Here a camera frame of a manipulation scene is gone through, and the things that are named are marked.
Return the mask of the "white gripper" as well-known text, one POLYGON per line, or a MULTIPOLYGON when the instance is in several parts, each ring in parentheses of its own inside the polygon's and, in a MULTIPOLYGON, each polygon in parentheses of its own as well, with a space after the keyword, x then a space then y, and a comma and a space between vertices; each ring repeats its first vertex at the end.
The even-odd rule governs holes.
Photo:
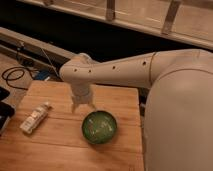
POLYGON ((93 92, 89 84, 72 84, 72 100, 73 104, 71 105, 72 114, 75 113, 78 105, 88 104, 91 109, 94 111, 97 110, 93 102, 93 92))

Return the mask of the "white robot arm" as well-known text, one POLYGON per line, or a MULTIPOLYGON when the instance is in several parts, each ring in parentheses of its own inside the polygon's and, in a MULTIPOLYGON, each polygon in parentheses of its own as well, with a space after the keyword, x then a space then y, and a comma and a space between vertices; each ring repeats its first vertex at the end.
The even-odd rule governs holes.
POLYGON ((80 53, 60 77, 76 106, 92 101, 92 84, 147 88, 145 170, 213 171, 213 52, 158 51, 108 62, 80 53))

